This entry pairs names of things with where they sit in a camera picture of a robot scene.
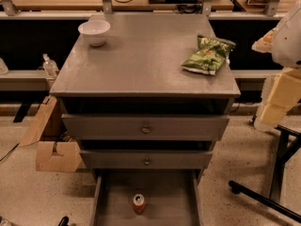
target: can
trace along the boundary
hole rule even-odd
[[[142,194],[136,194],[133,197],[133,209],[138,214],[143,214],[145,207],[146,207],[146,201]]]

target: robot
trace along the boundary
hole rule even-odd
[[[301,0],[297,1],[277,26],[256,45],[270,50],[272,59],[283,66],[276,77],[267,78],[254,126],[269,131],[282,121],[301,99]]]

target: snack bag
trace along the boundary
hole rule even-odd
[[[182,67],[195,73],[215,75],[235,46],[230,40],[198,35],[198,51],[184,61]]]

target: closed drawer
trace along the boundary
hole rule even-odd
[[[88,169],[206,169],[212,152],[170,150],[82,150]]]
[[[137,215],[133,197],[146,207]],[[196,176],[191,170],[110,170],[98,177],[90,226],[203,225]]]
[[[223,116],[101,116],[63,114],[76,139],[220,140],[229,117]]]

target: gray countertop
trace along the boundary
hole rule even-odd
[[[111,24],[106,44],[92,47],[80,36],[50,93],[56,97],[200,97],[240,95],[229,66],[214,76],[181,64],[197,51],[197,35],[214,37],[204,15],[95,15]]]

